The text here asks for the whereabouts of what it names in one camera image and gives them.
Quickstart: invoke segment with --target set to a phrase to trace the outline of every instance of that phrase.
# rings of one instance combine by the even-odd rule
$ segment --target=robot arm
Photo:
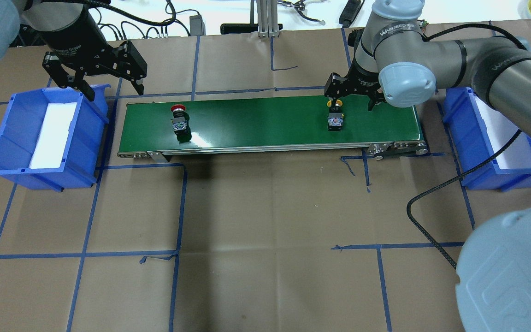
[[[147,63],[130,41],[111,47],[88,9],[83,4],[0,0],[0,59],[17,35],[21,15],[51,48],[42,67],[59,87],[80,90],[92,101],[94,92],[84,76],[111,74],[130,81],[142,95]]]
[[[331,74],[325,96],[350,93],[410,107],[437,89],[472,86],[531,136],[531,53],[503,37],[426,41],[417,18],[425,0],[377,0],[346,77]],[[383,88],[383,95],[378,88]]]

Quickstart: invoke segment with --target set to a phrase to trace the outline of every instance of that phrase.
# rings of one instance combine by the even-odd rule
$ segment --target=blue crate
[[[463,171],[489,158],[495,151],[489,141],[474,92],[470,88],[448,89],[444,103],[444,122],[449,124]],[[531,147],[531,138],[527,137]],[[497,160],[470,174],[462,181],[468,189],[501,189],[531,187],[531,168],[501,169]]]
[[[71,89],[46,88],[15,93],[9,99],[0,127],[0,176],[28,189],[87,188],[93,176],[101,135],[109,122],[104,90],[109,84],[93,86],[95,100]],[[59,168],[31,169],[44,115],[49,103],[76,102],[75,114]]]

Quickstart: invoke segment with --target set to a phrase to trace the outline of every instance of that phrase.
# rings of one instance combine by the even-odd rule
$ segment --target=blue bin
[[[87,188],[95,183],[95,163],[101,135],[109,122],[104,90],[93,86],[95,100],[71,89],[46,88],[15,93],[9,99],[0,127],[0,176],[28,189]],[[76,102],[75,114],[59,168],[31,169],[44,115],[49,103]]]
[[[448,89],[444,103],[444,122],[449,124],[463,171],[489,158],[495,151],[489,141],[485,122],[478,111],[470,88]],[[531,147],[531,138],[527,137]],[[463,179],[468,189],[501,189],[531,187],[531,168],[501,169],[493,160]]]

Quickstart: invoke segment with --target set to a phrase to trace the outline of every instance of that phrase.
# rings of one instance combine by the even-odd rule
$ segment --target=green surface
[[[171,128],[171,106],[176,103],[129,104],[118,155],[423,140],[413,107],[383,103],[369,112],[368,98],[356,95],[342,98],[343,130],[329,132],[327,101],[323,96],[185,101],[192,130],[192,141],[186,143],[179,143]]]

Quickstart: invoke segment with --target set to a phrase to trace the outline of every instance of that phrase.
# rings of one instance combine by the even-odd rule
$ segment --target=white paper
[[[59,168],[77,103],[48,104],[30,168]]]
[[[491,109],[477,96],[474,96],[474,99],[478,105],[478,112],[487,127],[487,136],[489,141],[491,141],[493,153],[495,153],[512,138],[518,127],[501,113]],[[531,147],[527,136],[522,133],[496,160],[502,170],[531,168]]]

